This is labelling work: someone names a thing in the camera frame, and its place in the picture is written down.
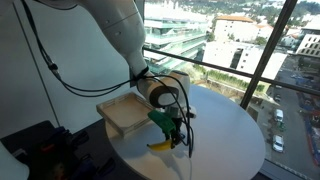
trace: wall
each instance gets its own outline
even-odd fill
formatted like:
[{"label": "wall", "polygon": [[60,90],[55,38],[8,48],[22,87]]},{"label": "wall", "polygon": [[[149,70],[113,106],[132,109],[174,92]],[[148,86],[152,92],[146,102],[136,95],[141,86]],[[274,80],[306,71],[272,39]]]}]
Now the wall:
[{"label": "wall", "polygon": [[[41,41],[66,82],[81,88],[96,89],[128,80],[129,70],[125,60],[107,42],[86,10],[78,6],[60,11],[27,2]],[[101,119],[95,105],[120,95],[129,85],[101,98],[88,99],[69,93],[43,62],[20,1],[16,1],[15,5],[31,51],[11,6],[0,19],[0,77],[4,87],[0,89],[0,137],[46,119],[55,126],[58,120],[71,132]],[[40,67],[53,108],[31,53]]]}]

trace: white round table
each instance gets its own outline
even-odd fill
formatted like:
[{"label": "white round table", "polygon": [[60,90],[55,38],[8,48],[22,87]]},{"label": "white round table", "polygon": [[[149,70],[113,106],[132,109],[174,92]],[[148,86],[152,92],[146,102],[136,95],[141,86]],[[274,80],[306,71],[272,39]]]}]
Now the white round table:
[{"label": "white round table", "polygon": [[191,159],[183,144],[168,151],[149,150],[147,144],[164,140],[153,122],[124,139],[106,123],[113,148],[133,170],[148,179],[251,179],[265,158],[264,138],[255,121],[236,103],[203,87],[192,85],[189,101],[197,110],[197,118],[191,121]]}]

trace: banana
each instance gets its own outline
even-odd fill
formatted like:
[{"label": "banana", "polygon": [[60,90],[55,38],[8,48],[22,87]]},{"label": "banana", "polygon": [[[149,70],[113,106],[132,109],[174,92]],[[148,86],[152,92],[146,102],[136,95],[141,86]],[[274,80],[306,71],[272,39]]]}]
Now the banana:
[{"label": "banana", "polygon": [[171,143],[172,143],[172,140],[168,139],[168,140],[163,141],[161,143],[156,143],[156,144],[151,144],[151,145],[147,144],[147,146],[151,150],[154,150],[154,151],[164,151],[164,150],[171,149]]}]

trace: yellow banana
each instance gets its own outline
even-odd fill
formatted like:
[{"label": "yellow banana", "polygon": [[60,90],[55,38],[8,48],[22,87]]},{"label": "yellow banana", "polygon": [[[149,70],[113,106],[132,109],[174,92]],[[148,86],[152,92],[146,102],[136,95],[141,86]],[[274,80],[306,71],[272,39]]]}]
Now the yellow banana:
[{"label": "yellow banana", "polygon": [[171,149],[171,143],[172,143],[172,140],[168,139],[161,143],[156,143],[151,145],[147,144],[147,146],[154,151],[164,151],[164,150]]}]

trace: city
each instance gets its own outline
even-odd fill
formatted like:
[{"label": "city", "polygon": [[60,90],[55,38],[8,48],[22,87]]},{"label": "city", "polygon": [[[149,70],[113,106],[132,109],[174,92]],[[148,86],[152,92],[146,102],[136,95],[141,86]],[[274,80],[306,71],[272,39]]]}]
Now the city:
[{"label": "city", "polygon": [[[145,3],[144,47],[253,74],[284,0]],[[298,1],[262,77],[319,91],[320,4]],[[155,74],[187,72],[192,83],[240,103],[249,77],[145,51]],[[266,143],[266,159],[303,179],[320,179],[320,98],[259,82],[247,108]]]}]

